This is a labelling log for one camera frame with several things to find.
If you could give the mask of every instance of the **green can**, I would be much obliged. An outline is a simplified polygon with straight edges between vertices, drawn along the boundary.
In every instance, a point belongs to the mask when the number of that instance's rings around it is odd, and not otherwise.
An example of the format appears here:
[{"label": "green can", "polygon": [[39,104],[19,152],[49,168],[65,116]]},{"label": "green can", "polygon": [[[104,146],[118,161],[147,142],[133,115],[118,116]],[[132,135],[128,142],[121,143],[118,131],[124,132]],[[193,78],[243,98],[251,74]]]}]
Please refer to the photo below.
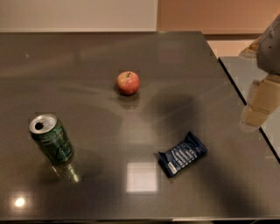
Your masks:
[{"label": "green can", "polygon": [[62,165],[73,155],[67,133],[55,115],[37,116],[31,121],[29,130],[31,137],[53,165]]}]

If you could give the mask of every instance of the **can label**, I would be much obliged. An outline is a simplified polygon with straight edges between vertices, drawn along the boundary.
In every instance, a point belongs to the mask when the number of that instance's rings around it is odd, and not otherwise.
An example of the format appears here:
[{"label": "can label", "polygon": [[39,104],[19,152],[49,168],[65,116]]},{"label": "can label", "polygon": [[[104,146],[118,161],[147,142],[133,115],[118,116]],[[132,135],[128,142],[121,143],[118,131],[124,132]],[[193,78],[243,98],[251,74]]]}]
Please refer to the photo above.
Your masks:
[{"label": "can label", "polygon": [[53,165],[64,164],[73,155],[72,145],[61,121],[54,115],[40,115],[30,124],[31,137]]}]

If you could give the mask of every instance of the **table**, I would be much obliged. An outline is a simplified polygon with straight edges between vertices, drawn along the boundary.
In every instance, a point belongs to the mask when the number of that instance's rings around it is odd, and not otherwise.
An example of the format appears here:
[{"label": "table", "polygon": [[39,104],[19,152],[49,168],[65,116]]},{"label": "table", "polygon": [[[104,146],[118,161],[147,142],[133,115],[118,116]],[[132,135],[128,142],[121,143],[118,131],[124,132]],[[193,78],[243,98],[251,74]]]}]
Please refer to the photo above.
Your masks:
[{"label": "table", "polygon": [[[190,32],[0,35],[1,221],[280,218],[280,167],[203,35]],[[116,91],[139,73],[137,94]],[[75,149],[54,170],[28,125],[53,113]],[[158,151],[188,131],[208,154],[167,178]],[[25,200],[16,206],[18,198]]]}]

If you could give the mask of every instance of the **dark blue wrapper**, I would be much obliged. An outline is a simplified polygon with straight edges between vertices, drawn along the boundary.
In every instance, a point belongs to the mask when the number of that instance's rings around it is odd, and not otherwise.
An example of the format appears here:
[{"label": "dark blue wrapper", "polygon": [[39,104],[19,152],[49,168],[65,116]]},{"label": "dark blue wrapper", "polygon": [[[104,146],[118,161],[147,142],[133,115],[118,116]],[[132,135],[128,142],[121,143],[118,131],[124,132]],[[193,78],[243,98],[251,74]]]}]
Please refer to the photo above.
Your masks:
[{"label": "dark blue wrapper", "polygon": [[207,148],[191,131],[186,134],[183,142],[167,152],[158,152],[161,164],[169,177],[175,177],[179,171],[206,153]]}]

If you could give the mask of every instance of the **red apple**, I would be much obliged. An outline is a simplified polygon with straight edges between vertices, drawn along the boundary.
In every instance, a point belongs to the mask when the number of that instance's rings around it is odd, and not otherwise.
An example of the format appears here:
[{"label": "red apple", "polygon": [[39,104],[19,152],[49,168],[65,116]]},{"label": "red apple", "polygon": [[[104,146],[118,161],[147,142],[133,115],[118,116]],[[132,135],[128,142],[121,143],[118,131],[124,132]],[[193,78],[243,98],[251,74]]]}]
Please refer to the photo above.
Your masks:
[{"label": "red apple", "polygon": [[131,71],[120,73],[116,85],[122,95],[133,95],[140,86],[139,76]]}]

